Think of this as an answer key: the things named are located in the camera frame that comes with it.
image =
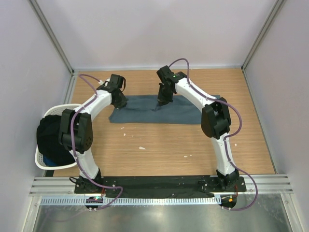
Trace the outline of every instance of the wall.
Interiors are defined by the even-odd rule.
[[[309,1],[286,1],[246,74],[270,152],[309,222]]]
[[[22,229],[35,175],[36,128],[61,104],[69,72],[26,0],[0,3],[1,231]]]
[[[74,68],[243,64],[275,0],[38,0]]]

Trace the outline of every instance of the laundry basket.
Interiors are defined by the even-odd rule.
[[[76,107],[79,107],[81,106],[80,104],[65,104],[65,105],[57,105],[57,106],[54,106],[53,108],[50,108],[44,115],[47,116],[47,115],[59,115],[61,116],[62,115],[62,112],[65,110],[65,109],[70,109],[70,110],[73,110],[75,109]],[[41,169],[44,169],[44,170],[59,170],[59,169],[66,169],[66,168],[71,168],[71,167],[74,167],[76,165],[76,162],[74,163],[71,163],[69,165],[63,165],[63,166],[57,166],[57,167],[49,167],[47,166],[44,161],[43,161],[43,155],[39,152],[39,149],[38,149],[38,146],[37,146],[37,149],[35,151],[35,164],[41,168]]]

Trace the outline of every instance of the black fabric in basket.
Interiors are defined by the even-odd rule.
[[[40,121],[37,128],[39,152],[58,166],[68,165],[75,159],[64,146],[58,142],[61,116],[48,115]]]

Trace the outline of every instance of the wooden tabletop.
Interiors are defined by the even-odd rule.
[[[126,78],[125,95],[158,94],[156,70],[86,72],[101,80],[112,73]],[[273,174],[266,143],[241,69],[197,69],[191,80],[209,94],[220,94],[235,106],[243,119],[241,132],[230,139],[236,165],[251,174]],[[96,87],[98,83],[89,80]],[[84,103],[93,90],[77,80],[72,103]],[[215,174],[216,157],[200,125],[110,123],[113,106],[93,121],[92,153],[102,175],[205,175]],[[239,120],[231,113],[231,132]],[[54,176],[78,176],[77,167],[57,170]]]

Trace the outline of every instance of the fabric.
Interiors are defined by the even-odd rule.
[[[40,121],[37,128],[39,152],[57,166],[74,163],[69,151],[58,142],[61,116],[48,115]]]
[[[201,112],[184,96],[175,95],[173,102],[158,106],[157,95],[131,95],[124,108],[114,109],[111,123],[200,124]]]

